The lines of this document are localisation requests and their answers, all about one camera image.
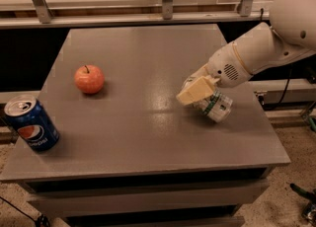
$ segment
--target can top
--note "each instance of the can top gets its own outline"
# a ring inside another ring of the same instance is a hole
[[[8,116],[19,116],[31,111],[36,103],[37,99],[32,95],[17,96],[6,104],[4,112]]]

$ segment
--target floor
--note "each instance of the floor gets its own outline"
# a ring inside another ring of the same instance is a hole
[[[267,113],[277,136],[286,149],[291,164],[278,167],[269,175],[271,186],[253,204],[243,205],[237,215],[243,215],[245,227],[301,227],[311,226],[301,216],[307,200],[290,187],[316,189],[316,133],[300,118],[298,111]],[[14,145],[0,144],[0,172]],[[39,213],[26,203],[27,194],[13,184],[0,184],[0,196],[5,197],[34,219]],[[26,216],[0,201],[0,227],[35,226]],[[60,219],[52,219],[52,227],[67,226]]]

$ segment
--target cable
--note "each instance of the cable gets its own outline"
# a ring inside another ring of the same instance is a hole
[[[289,84],[290,78],[292,76],[292,71],[293,71],[293,64],[291,63],[290,64],[289,73],[288,73],[288,78],[287,78],[286,85],[285,85],[285,88],[283,90],[282,96],[280,97],[279,101],[274,106],[272,106],[270,108],[264,108],[264,111],[268,112],[268,111],[275,110],[280,105],[280,103],[283,101],[283,99],[285,97],[285,94],[286,94],[286,91],[287,91],[287,88],[288,88],[288,84]]]
[[[15,205],[13,205],[10,201],[6,200],[4,197],[0,196],[0,198],[7,202],[10,206],[12,206],[13,208],[15,208],[16,210],[18,210],[21,214],[24,214],[26,217],[29,217],[35,224],[37,224],[37,222],[28,214],[26,214],[25,212],[23,212],[21,209],[17,208]]]

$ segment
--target soda can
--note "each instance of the soda can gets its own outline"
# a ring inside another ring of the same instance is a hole
[[[33,150],[48,150],[58,141],[58,131],[34,96],[13,98],[5,106],[4,112],[9,124]]]

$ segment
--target apple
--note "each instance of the apple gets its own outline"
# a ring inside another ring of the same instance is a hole
[[[85,94],[98,93],[105,83],[102,70],[95,65],[84,65],[78,68],[74,76],[75,84]]]

